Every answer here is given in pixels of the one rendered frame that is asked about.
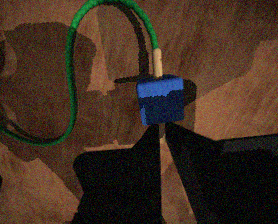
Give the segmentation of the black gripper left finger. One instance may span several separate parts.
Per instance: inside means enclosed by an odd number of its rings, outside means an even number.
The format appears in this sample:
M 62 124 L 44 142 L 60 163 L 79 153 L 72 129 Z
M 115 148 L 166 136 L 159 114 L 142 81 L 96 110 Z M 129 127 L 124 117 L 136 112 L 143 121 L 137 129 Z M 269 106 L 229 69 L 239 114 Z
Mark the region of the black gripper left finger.
M 150 125 L 132 148 L 86 151 L 78 155 L 73 163 L 84 192 L 87 186 L 148 184 L 152 209 L 158 209 L 162 224 L 158 124 Z

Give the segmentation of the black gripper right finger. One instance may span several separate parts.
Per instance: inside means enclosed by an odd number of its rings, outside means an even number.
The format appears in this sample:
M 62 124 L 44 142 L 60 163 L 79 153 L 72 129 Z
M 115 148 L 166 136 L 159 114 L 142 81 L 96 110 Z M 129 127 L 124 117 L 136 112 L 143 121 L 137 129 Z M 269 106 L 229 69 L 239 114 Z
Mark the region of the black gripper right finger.
M 232 163 L 278 158 L 278 134 L 213 140 L 167 122 L 165 136 L 198 224 L 216 221 Z

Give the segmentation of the blue block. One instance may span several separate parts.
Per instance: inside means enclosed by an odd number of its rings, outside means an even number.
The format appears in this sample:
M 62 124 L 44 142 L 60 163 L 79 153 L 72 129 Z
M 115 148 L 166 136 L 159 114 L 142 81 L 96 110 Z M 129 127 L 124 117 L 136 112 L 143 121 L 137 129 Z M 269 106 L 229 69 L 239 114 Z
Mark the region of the blue block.
M 160 124 L 184 119 L 183 78 L 168 74 L 163 78 L 139 79 L 136 91 L 143 125 Z

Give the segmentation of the green string with tan wooden stick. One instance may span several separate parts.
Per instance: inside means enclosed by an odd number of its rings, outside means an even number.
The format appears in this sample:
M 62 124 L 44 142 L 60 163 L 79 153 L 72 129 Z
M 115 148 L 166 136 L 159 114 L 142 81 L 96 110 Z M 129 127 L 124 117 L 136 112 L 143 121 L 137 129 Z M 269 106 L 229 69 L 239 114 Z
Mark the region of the green string with tan wooden stick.
M 84 5 L 80 8 L 80 10 L 74 15 L 73 21 L 70 25 L 70 28 L 68 30 L 68 37 L 65 44 L 65 59 L 66 59 L 66 70 L 67 70 L 67 84 L 69 89 L 69 96 L 70 96 L 70 106 L 71 106 L 71 116 L 70 116 L 70 122 L 69 126 L 64 133 L 63 136 L 60 138 L 49 141 L 49 142 L 38 142 L 38 141 L 32 141 L 30 139 L 23 138 L 22 136 L 19 136 L 11 131 L 9 131 L 7 128 L 0 125 L 0 131 L 2 131 L 4 134 L 8 135 L 9 137 L 12 137 L 20 142 L 30 144 L 33 146 L 52 146 L 57 143 L 60 143 L 67 138 L 75 123 L 76 118 L 76 99 L 75 99 L 75 90 L 74 90 L 74 83 L 73 83 L 73 77 L 72 77 L 72 44 L 73 44 L 73 38 L 74 33 L 76 31 L 76 28 L 78 26 L 78 23 L 83 18 L 83 16 L 88 12 L 90 8 L 96 7 L 104 2 L 107 3 L 122 3 L 126 7 L 133 10 L 137 16 L 143 21 L 145 28 L 148 32 L 148 35 L 150 36 L 151 45 L 152 45 L 152 66 L 153 66 L 153 79 L 160 79 L 163 78 L 163 72 L 162 72 L 162 54 L 161 50 L 158 46 L 157 36 L 154 31 L 154 28 L 151 24 L 151 21 L 149 20 L 149 17 L 147 14 L 138 6 L 138 4 L 135 1 L 131 0 L 89 0 L 84 3 Z M 160 123 L 159 125 L 159 136 L 160 136 L 160 144 L 164 144 L 166 142 L 166 136 L 165 136 L 165 123 Z

